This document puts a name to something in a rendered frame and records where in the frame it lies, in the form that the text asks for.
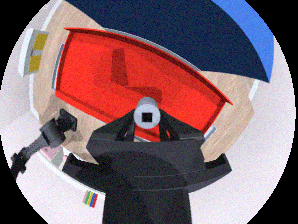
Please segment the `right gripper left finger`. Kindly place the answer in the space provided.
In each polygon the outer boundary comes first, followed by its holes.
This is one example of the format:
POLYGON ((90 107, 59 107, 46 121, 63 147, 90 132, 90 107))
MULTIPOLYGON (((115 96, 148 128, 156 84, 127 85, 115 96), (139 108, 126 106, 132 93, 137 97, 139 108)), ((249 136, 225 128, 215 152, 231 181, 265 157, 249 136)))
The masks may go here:
POLYGON ((110 123, 102 125, 100 128, 94 129, 90 137, 116 141, 134 141, 134 131, 136 131, 134 111, 136 111, 136 109, 132 109, 132 111, 126 113, 126 115, 118 117, 118 119, 110 121, 110 123))

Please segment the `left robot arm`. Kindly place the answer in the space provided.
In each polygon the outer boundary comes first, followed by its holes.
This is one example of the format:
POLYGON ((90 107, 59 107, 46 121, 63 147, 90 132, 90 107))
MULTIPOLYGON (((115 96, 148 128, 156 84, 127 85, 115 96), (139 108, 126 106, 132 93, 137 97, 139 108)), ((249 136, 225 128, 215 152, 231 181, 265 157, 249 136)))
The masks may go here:
POLYGON ((27 169, 27 167, 25 167, 25 164, 28 163, 29 157, 35 155, 35 153, 37 151, 40 151, 41 148, 59 147, 59 145, 63 144, 65 139, 67 139, 67 137, 65 137, 64 135, 64 132, 69 131, 69 129, 71 129, 71 131, 73 132, 76 132, 76 117, 71 115, 71 113, 65 111, 64 108, 60 109, 60 115, 61 116, 57 117, 57 121, 55 117, 53 117, 52 120, 49 120, 47 124, 44 124, 43 127, 40 128, 41 135, 39 139, 33 141, 33 143, 29 145, 27 149, 24 149, 24 147, 23 149, 21 149, 21 153, 13 153, 11 157, 13 163, 11 173, 15 181, 17 179, 17 176, 19 176, 19 172, 21 173, 21 175, 24 175, 25 169, 27 169), (51 127, 49 127, 49 125, 51 125, 51 127), (25 161, 27 161, 27 163, 25 163, 25 161))

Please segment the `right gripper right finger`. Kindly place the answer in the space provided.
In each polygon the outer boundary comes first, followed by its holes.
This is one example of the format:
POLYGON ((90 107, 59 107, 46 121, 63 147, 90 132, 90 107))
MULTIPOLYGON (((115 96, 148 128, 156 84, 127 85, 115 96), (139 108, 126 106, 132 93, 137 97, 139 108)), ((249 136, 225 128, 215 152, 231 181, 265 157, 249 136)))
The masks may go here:
POLYGON ((200 144, 200 148, 201 145, 204 144, 205 137, 202 135, 200 129, 194 128, 192 125, 186 124, 184 121, 170 116, 169 113, 162 111, 162 109, 160 109, 160 115, 161 119, 160 123, 158 123, 158 129, 160 129, 160 141, 197 140, 198 144, 200 144))

